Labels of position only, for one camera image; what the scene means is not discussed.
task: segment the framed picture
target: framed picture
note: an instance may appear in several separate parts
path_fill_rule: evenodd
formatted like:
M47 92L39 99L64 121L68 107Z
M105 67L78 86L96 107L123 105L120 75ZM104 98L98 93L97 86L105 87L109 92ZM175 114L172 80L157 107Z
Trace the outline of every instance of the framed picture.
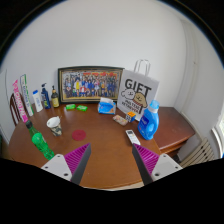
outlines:
M60 103L98 103L101 97L116 102L123 69L103 66L59 68Z

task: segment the bottle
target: bottle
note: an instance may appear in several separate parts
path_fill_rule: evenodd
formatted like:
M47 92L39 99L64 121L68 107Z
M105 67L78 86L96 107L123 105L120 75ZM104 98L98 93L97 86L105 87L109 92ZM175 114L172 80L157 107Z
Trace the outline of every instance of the bottle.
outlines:
M37 112L41 111L43 109L43 106L40 100L40 95L38 90L33 91L33 99L36 106L36 111Z
M45 89L45 84L47 84L47 83L42 84L43 88L42 88L41 96L42 96L42 100L44 101L44 108L45 109L50 109L51 104L50 104L50 101L49 101L48 92Z
M159 102L152 100L149 107L144 110L144 114L139 121L138 130L146 140L153 138L159 126L158 109Z
M54 86L52 86L52 95L51 95L51 100L53 107L59 107L59 100L58 100L58 94L56 93L56 90L54 89Z
M54 157L54 152L48 147L43 135L33 127L30 120L26 122L26 127L29 129L33 144L44 154L46 159L52 159Z

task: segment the white radiator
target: white radiator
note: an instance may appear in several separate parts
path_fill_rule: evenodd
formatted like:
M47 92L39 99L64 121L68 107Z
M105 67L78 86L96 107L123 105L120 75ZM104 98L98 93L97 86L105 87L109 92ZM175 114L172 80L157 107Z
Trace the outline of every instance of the white radiator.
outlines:
M207 138L204 138L202 143L179 165L183 168L207 161L214 160L213 150Z

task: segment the blue spray bottle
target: blue spray bottle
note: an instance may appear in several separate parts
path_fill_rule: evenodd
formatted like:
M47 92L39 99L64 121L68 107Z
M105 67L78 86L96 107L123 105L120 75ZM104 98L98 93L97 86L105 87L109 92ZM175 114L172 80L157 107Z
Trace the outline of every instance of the blue spray bottle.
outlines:
M49 108L51 108L51 104L49 101L48 92L45 89L45 84L47 84L47 83L42 84L43 88L42 88L41 96L42 96L42 100L44 102L44 108L49 109Z
M146 140L153 138L153 135L159 126L158 109L159 102L152 100L149 107L144 110L144 114L139 121L138 130Z

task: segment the green glass bottle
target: green glass bottle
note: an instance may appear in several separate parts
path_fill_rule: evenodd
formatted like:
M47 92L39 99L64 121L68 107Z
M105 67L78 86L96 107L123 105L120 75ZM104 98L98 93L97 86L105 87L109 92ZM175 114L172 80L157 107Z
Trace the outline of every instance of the green glass bottle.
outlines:
M30 120L26 122L33 144L44 154L45 158L50 160L54 157L54 152L48 147L43 135L37 131Z

